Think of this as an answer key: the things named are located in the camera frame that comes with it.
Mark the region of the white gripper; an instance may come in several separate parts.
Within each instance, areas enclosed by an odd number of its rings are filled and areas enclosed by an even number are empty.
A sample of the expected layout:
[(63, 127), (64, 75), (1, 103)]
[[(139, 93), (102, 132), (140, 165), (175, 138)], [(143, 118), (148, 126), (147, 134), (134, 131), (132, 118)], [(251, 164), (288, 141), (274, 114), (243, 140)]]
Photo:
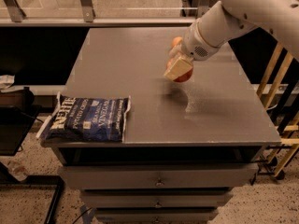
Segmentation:
[(192, 63), (183, 53), (196, 61), (205, 61), (219, 51), (219, 47), (209, 44), (200, 31), (201, 20), (197, 19), (185, 32), (181, 45), (177, 44), (169, 51), (171, 60), (166, 65), (164, 77), (175, 81), (193, 69)]

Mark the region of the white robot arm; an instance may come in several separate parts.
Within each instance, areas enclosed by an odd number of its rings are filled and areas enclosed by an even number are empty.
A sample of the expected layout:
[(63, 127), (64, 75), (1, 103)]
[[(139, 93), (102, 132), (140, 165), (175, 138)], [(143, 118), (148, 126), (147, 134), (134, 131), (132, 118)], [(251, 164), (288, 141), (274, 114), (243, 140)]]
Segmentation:
[(219, 0), (174, 41), (164, 76), (184, 82), (195, 61), (205, 61), (226, 42), (261, 28), (299, 59), (297, 0)]

